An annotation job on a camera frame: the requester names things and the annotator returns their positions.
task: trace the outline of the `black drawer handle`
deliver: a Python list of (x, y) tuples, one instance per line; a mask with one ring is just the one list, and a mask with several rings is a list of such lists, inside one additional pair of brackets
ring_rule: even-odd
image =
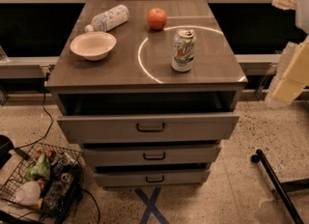
[(148, 154), (143, 153), (143, 157), (145, 160), (162, 160), (166, 156), (165, 152), (163, 154)]
[(165, 129), (165, 123), (156, 126), (143, 126), (140, 124), (136, 124), (136, 129), (139, 132), (163, 132)]
[(158, 179), (158, 178), (148, 178), (148, 176), (146, 176), (146, 182), (164, 182), (164, 175), (162, 175), (162, 177), (160, 179)]

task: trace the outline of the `apple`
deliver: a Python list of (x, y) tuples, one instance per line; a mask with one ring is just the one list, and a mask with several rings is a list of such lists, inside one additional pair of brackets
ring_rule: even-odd
[(167, 14), (161, 8), (153, 8), (148, 11), (147, 22), (153, 30), (162, 30), (167, 21)]

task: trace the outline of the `soda can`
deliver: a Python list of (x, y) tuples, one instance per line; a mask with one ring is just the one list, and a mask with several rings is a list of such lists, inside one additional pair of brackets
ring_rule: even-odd
[(174, 37), (172, 68), (177, 71), (192, 69), (194, 59), (195, 31), (190, 28), (179, 29)]

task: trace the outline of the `blue tape cross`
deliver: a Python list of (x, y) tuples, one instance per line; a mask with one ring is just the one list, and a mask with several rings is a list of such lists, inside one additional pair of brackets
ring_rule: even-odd
[(154, 214), (156, 219), (158, 219), (158, 221), (161, 224), (169, 224), (169, 222), (166, 220), (166, 218), (163, 216), (163, 214), (155, 206), (155, 201), (158, 197), (158, 194), (160, 193), (160, 190), (161, 190), (161, 188), (155, 188), (151, 199), (148, 200), (146, 194), (143, 192), (143, 190), (141, 188), (135, 189), (136, 194), (142, 199), (142, 201), (146, 205), (146, 209), (145, 209), (143, 217), (140, 221), (140, 224), (147, 224), (147, 221), (149, 220), (151, 213)]

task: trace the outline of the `white bowl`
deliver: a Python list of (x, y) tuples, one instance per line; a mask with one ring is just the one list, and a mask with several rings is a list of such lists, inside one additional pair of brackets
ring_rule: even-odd
[(24, 206), (34, 206), (38, 203), (41, 188), (38, 182), (26, 182), (15, 194), (16, 202)]
[(116, 45), (114, 36), (104, 32), (89, 32), (77, 36), (70, 43), (70, 50), (90, 61), (101, 60)]

